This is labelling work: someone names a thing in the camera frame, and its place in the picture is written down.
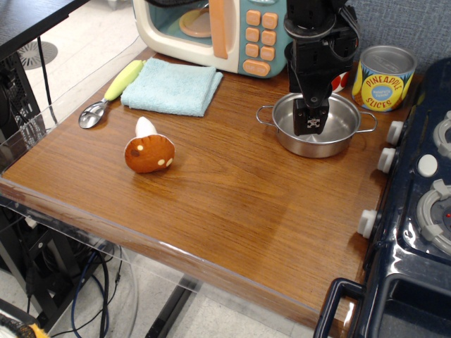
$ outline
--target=microwave window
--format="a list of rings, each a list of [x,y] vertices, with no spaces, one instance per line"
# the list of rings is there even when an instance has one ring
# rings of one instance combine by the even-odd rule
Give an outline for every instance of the microwave window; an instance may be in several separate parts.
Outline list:
[[[209,15],[207,4],[208,1],[202,1],[169,8],[149,5],[150,19],[155,28],[165,35],[212,46],[211,36],[203,37],[205,34],[200,34],[206,29],[209,30],[209,17],[206,18],[206,15]],[[191,23],[193,14],[194,18],[199,19],[191,26],[188,26],[185,23],[188,21]]]

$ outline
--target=microwave button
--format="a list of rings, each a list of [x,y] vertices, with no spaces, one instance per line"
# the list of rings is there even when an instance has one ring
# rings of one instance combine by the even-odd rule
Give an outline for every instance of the microwave button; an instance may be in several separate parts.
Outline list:
[[[246,73],[257,75],[257,76],[267,76],[271,70],[270,65],[267,62],[257,61],[257,60],[246,60],[242,64],[242,68]]]
[[[272,61],[276,57],[276,50],[273,47],[263,46],[261,48],[260,57],[265,61]]]
[[[263,25],[263,27],[268,28],[269,30],[274,30],[277,27],[278,19],[279,17],[276,13],[265,13],[263,14],[261,24]]]
[[[258,28],[246,28],[246,39],[251,42],[258,42],[260,40],[260,30]]]
[[[273,32],[272,30],[264,30],[261,33],[261,42],[268,46],[273,46],[274,44],[276,44],[276,37],[276,32]]]
[[[260,48],[258,44],[246,44],[246,55],[251,58],[259,56]]]
[[[258,26],[260,25],[260,17],[261,13],[259,11],[250,9],[246,13],[246,23],[251,26]]]

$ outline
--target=floor vent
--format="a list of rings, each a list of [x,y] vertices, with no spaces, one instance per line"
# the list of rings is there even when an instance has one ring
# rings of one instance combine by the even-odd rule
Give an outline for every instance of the floor vent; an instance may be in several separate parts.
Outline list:
[[[26,44],[18,50],[20,62],[25,70],[35,69],[41,67],[41,58],[39,56],[39,49],[37,42],[33,41]],[[48,64],[58,54],[58,49],[54,44],[49,42],[42,42],[42,53],[44,54],[44,62]]]

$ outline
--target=blue towel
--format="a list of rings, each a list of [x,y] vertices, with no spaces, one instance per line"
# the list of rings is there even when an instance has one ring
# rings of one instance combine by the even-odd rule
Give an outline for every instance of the blue towel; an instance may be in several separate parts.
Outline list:
[[[202,117],[222,77],[215,67],[150,58],[125,88],[121,102],[146,111]]]

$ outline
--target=metal pot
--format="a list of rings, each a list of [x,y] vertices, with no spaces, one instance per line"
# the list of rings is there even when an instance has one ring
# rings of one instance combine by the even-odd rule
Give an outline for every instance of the metal pot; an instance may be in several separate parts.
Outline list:
[[[293,129],[293,100],[301,99],[302,94],[288,94],[277,101],[275,106],[262,106],[257,111],[257,120],[264,125],[277,128],[277,138],[289,151],[310,158],[325,158],[336,155],[345,150],[351,138],[356,133],[373,132],[378,121],[376,117],[357,107],[338,94],[329,97],[329,114],[321,134],[308,134],[296,136]],[[264,122],[259,113],[265,108],[273,109],[273,123]],[[374,119],[374,127],[368,130],[359,130],[361,114]]]

